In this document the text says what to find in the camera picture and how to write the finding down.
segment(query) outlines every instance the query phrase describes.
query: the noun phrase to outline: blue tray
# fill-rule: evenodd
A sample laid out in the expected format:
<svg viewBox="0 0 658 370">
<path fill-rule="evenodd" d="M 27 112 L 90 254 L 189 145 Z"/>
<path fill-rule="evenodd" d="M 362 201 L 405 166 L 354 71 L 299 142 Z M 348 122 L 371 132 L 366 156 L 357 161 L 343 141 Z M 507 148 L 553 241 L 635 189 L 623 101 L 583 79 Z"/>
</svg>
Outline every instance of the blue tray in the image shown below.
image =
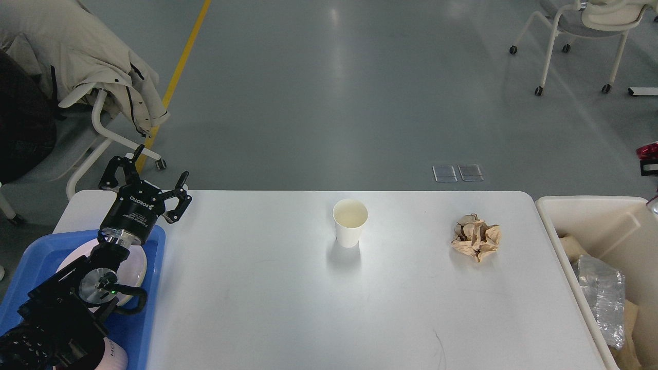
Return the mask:
<svg viewBox="0 0 658 370">
<path fill-rule="evenodd" d="M 98 231 L 78 231 L 51 234 L 37 239 L 23 253 L 0 305 L 0 335 L 15 327 L 22 320 L 16 312 L 28 300 L 28 292 L 55 273 L 64 258 L 78 246 L 96 238 Z M 146 253 L 147 271 L 141 287 L 146 289 L 149 299 L 144 310 L 137 315 L 111 314 L 105 321 L 108 337 L 119 344 L 128 354 L 128 370 L 146 368 L 153 326 L 153 312 L 160 281 L 160 268 L 165 252 L 165 231 L 156 226 L 142 246 Z M 134 307 L 136 299 L 130 300 L 126 308 Z"/>
</svg>

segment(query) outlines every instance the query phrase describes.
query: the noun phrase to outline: yellow floor line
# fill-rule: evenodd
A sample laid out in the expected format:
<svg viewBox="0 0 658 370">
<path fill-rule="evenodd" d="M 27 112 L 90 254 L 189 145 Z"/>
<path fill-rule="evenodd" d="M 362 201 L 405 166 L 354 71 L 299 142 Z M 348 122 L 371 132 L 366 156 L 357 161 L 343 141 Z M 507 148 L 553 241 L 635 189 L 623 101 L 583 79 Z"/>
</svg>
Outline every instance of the yellow floor line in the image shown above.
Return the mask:
<svg viewBox="0 0 658 370">
<path fill-rule="evenodd" d="M 194 46 L 194 41 L 196 40 L 197 35 L 199 34 L 199 29 L 201 29 L 203 19 L 205 18 L 206 13 L 208 12 L 208 7 L 210 7 L 211 1 L 212 0 L 205 0 L 203 2 L 203 7 L 201 8 L 201 12 L 197 17 L 197 22 L 194 24 L 194 28 L 192 28 L 192 32 L 190 33 L 190 37 L 188 38 L 187 44 L 185 44 L 183 53 L 180 55 L 180 59 L 178 59 L 178 65 L 176 65 L 176 70 L 174 71 L 174 75 L 172 76 L 171 81 L 169 82 L 169 87 L 167 87 L 166 92 L 164 93 L 163 105 L 165 108 L 169 107 L 169 101 L 171 101 L 171 97 L 174 95 L 174 91 L 176 91 L 176 85 L 178 85 L 180 75 L 183 73 L 183 69 L 185 69 L 185 63 L 187 63 L 188 61 L 188 57 L 190 56 L 190 52 L 192 51 L 192 46 Z M 159 128 L 160 128 L 159 126 L 154 127 L 151 130 L 151 136 L 146 138 L 146 140 L 144 141 L 144 146 L 147 149 L 151 149 L 153 147 L 153 142 L 155 141 L 155 136 L 158 134 Z M 138 172 L 141 172 L 141 170 L 144 168 L 144 163 L 146 163 L 146 156 L 142 155 L 138 159 L 137 163 L 135 164 Z"/>
</svg>

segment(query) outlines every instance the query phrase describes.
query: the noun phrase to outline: black bag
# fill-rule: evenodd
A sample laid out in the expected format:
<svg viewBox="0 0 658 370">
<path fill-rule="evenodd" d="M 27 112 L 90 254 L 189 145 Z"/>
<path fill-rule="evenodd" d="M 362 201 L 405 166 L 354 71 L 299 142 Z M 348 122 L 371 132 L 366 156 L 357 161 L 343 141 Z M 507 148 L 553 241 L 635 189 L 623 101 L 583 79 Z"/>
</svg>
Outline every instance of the black bag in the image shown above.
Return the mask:
<svg viewBox="0 0 658 370">
<path fill-rule="evenodd" d="M 38 165 L 55 147 L 53 111 L 37 84 L 0 50 L 0 183 Z"/>
</svg>

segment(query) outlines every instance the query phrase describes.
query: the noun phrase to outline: red object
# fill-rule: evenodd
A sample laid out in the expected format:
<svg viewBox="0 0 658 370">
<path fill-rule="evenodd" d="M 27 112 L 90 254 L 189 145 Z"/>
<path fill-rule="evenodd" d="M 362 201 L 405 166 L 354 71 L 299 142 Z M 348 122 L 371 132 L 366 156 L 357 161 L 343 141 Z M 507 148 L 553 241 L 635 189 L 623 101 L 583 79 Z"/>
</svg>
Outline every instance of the red object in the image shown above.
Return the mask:
<svg viewBox="0 0 658 370">
<path fill-rule="evenodd" d="M 640 160 L 658 159 L 658 142 L 647 144 L 635 150 Z"/>
</svg>

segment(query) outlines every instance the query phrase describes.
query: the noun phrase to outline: chair leg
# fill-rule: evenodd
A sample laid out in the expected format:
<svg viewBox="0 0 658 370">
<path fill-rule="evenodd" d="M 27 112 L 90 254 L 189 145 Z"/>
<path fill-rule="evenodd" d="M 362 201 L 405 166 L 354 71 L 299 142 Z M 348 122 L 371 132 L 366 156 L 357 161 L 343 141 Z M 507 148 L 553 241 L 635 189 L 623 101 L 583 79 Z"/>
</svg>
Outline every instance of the chair leg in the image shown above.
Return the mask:
<svg viewBox="0 0 658 370">
<path fill-rule="evenodd" d="M 78 184 L 79 179 L 87 173 L 89 168 L 91 168 L 91 165 L 100 158 L 100 156 L 103 154 L 103 152 L 107 149 L 107 147 L 112 144 L 112 139 L 105 139 L 103 140 L 100 145 L 98 145 L 92 152 L 89 154 L 89 157 L 87 157 L 82 164 L 73 172 L 71 177 L 68 179 L 68 182 L 66 183 L 66 196 L 68 200 L 71 200 L 73 196 L 76 194 L 76 185 Z"/>
<path fill-rule="evenodd" d="M 528 20 L 526 21 L 525 26 L 523 26 L 523 29 L 521 30 L 521 33 L 519 33 L 519 36 L 514 41 L 513 45 L 519 46 L 519 44 L 521 43 L 521 39 L 523 38 L 523 35 L 526 34 L 526 31 L 528 31 L 528 28 L 530 27 L 530 24 L 532 23 L 532 21 L 535 18 L 541 20 L 543 23 L 547 24 L 549 27 L 552 27 L 552 24 L 548 20 L 546 20 L 546 17 L 541 12 L 536 11 L 528 17 Z"/>
<path fill-rule="evenodd" d="M 99 90 L 98 91 L 98 96 L 96 97 L 96 101 L 93 104 L 93 109 L 91 110 L 91 123 L 93 124 L 94 129 L 96 131 L 113 141 L 118 142 L 119 144 L 125 145 L 129 147 L 132 150 L 137 149 L 139 146 L 137 143 L 126 139 L 125 137 L 112 132 L 101 124 L 101 111 L 103 110 L 103 104 L 105 103 L 105 98 L 107 97 L 107 92 L 105 90 Z M 141 152 L 142 154 L 146 155 L 147 157 L 153 158 L 156 161 L 160 161 L 162 159 L 162 156 L 159 155 L 158 153 L 155 153 L 154 151 L 150 149 L 144 148 L 144 150 Z"/>
<path fill-rule="evenodd" d="M 0 211 L 5 214 L 5 217 L 7 220 L 9 220 L 10 223 L 16 226 L 25 223 L 25 219 L 23 219 L 23 217 L 14 211 L 14 209 L 11 207 L 11 204 L 9 204 L 7 199 L 2 195 L 2 192 L 0 192 Z"/>
<path fill-rule="evenodd" d="M 612 85 L 615 83 L 615 78 L 617 77 L 617 69 L 619 69 L 619 64 L 621 63 L 621 55 L 624 53 L 624 46 L 626 46 L 626 39 L 628 39 L 628 31 L 624 31 L 621 34 L 621 39 L 619 40 L 619 45 L 617 46 L 617 56 L 615 57 L 613 70 L 610 72 L 608 83 L 601 89 L 603 93 L 609 93 Z"/>
<path fill-rule="evenodd" d="M 0 211 L 5 214 L 5 217 L 8 219 L 13 219 L 16 216 L 16 212 L 14 212 L 14 209 L 11 207 L 11 204 L 7 201 L 7 199 L 2 195 L 0 192 Z"/>
<path fill-rule="evenodd" d="M 559 35 L 557 31 L 557 23 L 559 19 L 553 21 L 553 26 L 551 29 L 551 37 L 548 39 L 548 48 L 546 49 L 546 62 L 544 63 L 544 71 L 542 72 L 542 82 L 539 87 L 535 89 L 535 95 L 541 96 L 544 92 L 544 86 L 546 85 L 546 77 L 548 76 L 548 66 L 551 64 L 551 56 L 553 55 L 553 46 L 555 45 L 555 38 Z"/>
</svg>

